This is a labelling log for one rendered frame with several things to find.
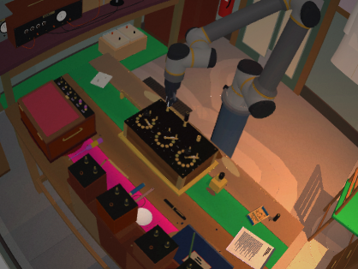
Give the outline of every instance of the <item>pink mat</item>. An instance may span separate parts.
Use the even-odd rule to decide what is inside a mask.
[[[47,137],[79,117],[50,82],[22,101]]]
[[[93,142],[92,139],[87,140],[82,145],[81,149],[79,149],[77,152],[70,154],[69,157],[71,158],[76,153],[82,151],[85,149],[85,147]],[[83,152],[80,155],[74,157],[72,160],[75,163],[83,156],[90,154],[96,162],[99,164],[102,164],[105,159],[108,159],[104,153],[99,149],[99,147],[95,147],[89,152]],[[113,188],[118,183],[121,184],[124,189],[127,192],[130,192],[132,189],[134,189],[136,186],[134,186],[124,175],[122,175],[121,172],[119,172],[115,167],[113,167],[110,162],[105,162],[102,166],[102,168],[107,173],[107,189]],[[141,192],[137,192],[133,197],[134,199],[140,197],[142,195]],[[155,195],[155,189],[148,195]],[[152,203],[147,199],[143,198],[138,202],[138,207],[143,207],[149,210],[152,213],[152,222],[149,225],[141,226],[145,232],[149,231],[150,229],[154,228],[156,225],[159,225],[167,234],[170,234],[171,232],[178,231],[178,229],[165,217],[163,214],[152,205]]]

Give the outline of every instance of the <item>workbench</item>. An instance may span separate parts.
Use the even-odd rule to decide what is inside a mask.
[[[111,66],[116,71],[113,75],[121,78],[121,80],[116,80],[114,78],[113,86],[124,94],[126,98],[133,101],[134,105],[139,110],[147,105],[150,105],[156,99],[159,99],[159,96],[152,91],[150,87],[139,80],[119,62],[111,61],[108,55],[99,57],[90,62],[90,64],[98,69],[98,71],[105,71],[101,69],[101,67],[104,68],[105,66]],[[126,175],[128,175],[130,182],[133,183],[134,186],[144,183],[146,186],[144,187],[143,192],[146,192],[149,188],[154,187],[155,193],[149,196],[148,200],[178,230],[183,229],[187,224],[191,224],[193,228],[197,230],[235,268],[250,268],[248,265],[225,250],[233,240],[233,236],[220,226],[212,217],[210,217],[202,207],[189,197],[189,195],[184,193],[181,196],[177,196],[172,193],[172,190],[165,185],[149,167],[141,162],[121,139],[118,138],[118,135],[122,132],[121,129],[98,107],[98,105],[86,94],[85,91],[80,94],[83,100],[95,111],[97,133],[104,140],[104,142],[99,145],[99,148]],[[69,186],[67,183],[67,179],[69,177],[67,168],[72,165],[72,161],[70,161],[69,158],[61,157],[50,164],[45,155],[33,142],[33,139],[29,135],[26,127],[21,122],[18,105],[11,105],[5,110],[5,112],[14,126],[35,188],[39,193],[44,192],[44,189],[42,188],[43,186],[41,187],[40,184],[41,182],[48,180],[53,188],[58,192],[59,196],[63,199],[65,204],[73,212],[72,200],[70,198]],[[228,179],[229,184],[230,181],[239,180],[242,188],[236,190],[235,198],[239,200],[240,203],[250,212],[263,205],[268,212],[279,212],[281,214],[279,221],[274,223],[265,219],[263,221],[263,225],[265,225],[284,244],[289,246],[303,229],[301,223],[286,209],[284,209],[283,206],[277,203],[237,164],[234,164],[222,151],[220,151],[220,154],[218,155],[221,155],[217,158],[219,165],[217,168],[212,170],[209,175],[214,177],[219,172],[223,171],[225,172],[225,178]],[[36,164],[43,171],[43,176],[39,175]],[[235,175],[235,173],[231,173],[231,170],[227,168],[232,165],[234,165],[239,171],[240,176]],[[164,203],[164,199],[168,198],[168,195],[170,196],[170,202],[172,202],[175,206],[177,205],[180,211],[186,216],[187,219],[185,221],[179,218],[176,213]]]
[[[182,19],[183,4],[184,0],[136,0],[135,4],[131,1],[126,1],[120,9],[106,4],[100,8],[99,15],[104,16],[115,11],[112,15],[106,16],[96,23],[89,23],[88,26],[73,28],[67,25],[58,28],[37,38],[35,46],[30,50],[24,47],[15,48],[9,40],[4,40],[0,43],[0,57],[2,59],[0,77],[7,105],[11,106],[17,100],[13,92],[11,78],[73,45],[127,21],[134,20],[134,26],[139,28],[143,15],[173,5],[175,5],[175,14],[173,15],[170,32],[170,45],[176,43]],[[74,24],[77,26],[87,23],[95,18],[97,13],[98,9],[87,11]]]

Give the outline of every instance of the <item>drawer handle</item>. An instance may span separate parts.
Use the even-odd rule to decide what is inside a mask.
[[[83,130],[83,128],[80,128],[80,130],[79,130],[77,133],[72,134],[72,135],[69,136],[68,138],[63,138],[63,142],[65,142],[66,140],[68,140],[68,139],[74,137],[75,135],[79,134],[82,130]]]
[[[345,257],[345,259],[348,259],[348,257],[350,256],[350,254],[352,253],[352,249],[348,252],[347,257]]]

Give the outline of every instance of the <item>beige box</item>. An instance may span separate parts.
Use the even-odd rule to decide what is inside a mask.
[[[129,39],[117,30],[105,34],[103,39],[110,43],[115,49],[129,43]]]
[[[97,219],[77,195],[77,193],[69,185],[69,195],[71,196],[72,206],[74,207],[75,216],[80,220],[81,224],[87,229],[93,239],[100,244],[99,242],[99,233],[97,226]]]
[[[110,3],[110,0],[83,0],[82,13],[92,9],[98,9],[98,5],[103,6]]]
[[[143,37],[116,49],[110,43],[104,40],[103,37],[100,37],[98,40],[98,50],[102,54],[110,53],[117,61],[122,61],[125,58],[134,55],[135,53],[145,50],[146,40],[147,36],[144,35]]]
[[[131,42],[145,36],[145,34],[143,32],[141,32],[140,30],[138,30],[136,27],[134,27],[131,24],[127,24],[124,27],[120,27],[117,30],[118,30],[118,32],[124,34]]]

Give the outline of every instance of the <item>black pen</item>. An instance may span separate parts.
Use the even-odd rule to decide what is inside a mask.
[[[170,206],[170,208],[173,209],[173,210],[175,211],[175,213],[179,215],[180,218],[182,218],[182,219],[184,219],[184,220],[187,219],[187,218],[185,218],[185,216],[184,216],[179,210],[177,210],[172,204],[170,204],[170,202],[169,202],[168,200],[164,199],[164,202],[165,202],[168,206]]]

